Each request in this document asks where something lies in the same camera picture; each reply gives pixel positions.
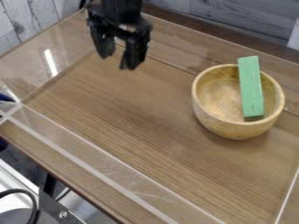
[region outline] robotic arm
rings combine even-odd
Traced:
[[[152,25],[141,17],[143,0],[101,0],[88,10],[88,26],[97,54],[104,59],[116,50],[115,37],[125,41],[120,69],[133,70],[145,60]],[[128,25],[132,31],[124,30]]]

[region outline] green rectangular block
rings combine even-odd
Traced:
[[[258,56],[238,59],[243,116],[246,121],[264,117],[264,96]]]

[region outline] wooden table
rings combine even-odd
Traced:
[[[1,136],[120,222],[296,223],[299,64],[148,18],[151,57],[133,72],[117,70],[121,47],[96,55],[81,12],[0,59],[24,105]],[[196,121],[191,86],[248,55],[279,81],[286,111],[263,136],[230,141]]]

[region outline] green block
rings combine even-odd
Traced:
[[[258,56],[238,59],[243,116],[246,121],[264,117],[264,96]]]

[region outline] wooden bowl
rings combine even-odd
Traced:
[[[246,122],[242,110],[238,65],[214,66],[192,83],[191,97],[195,115],[204,127],[230,139],[248,139],[264,133],[284,109],[286,96],[276,81],[262,72],[266,116]]]

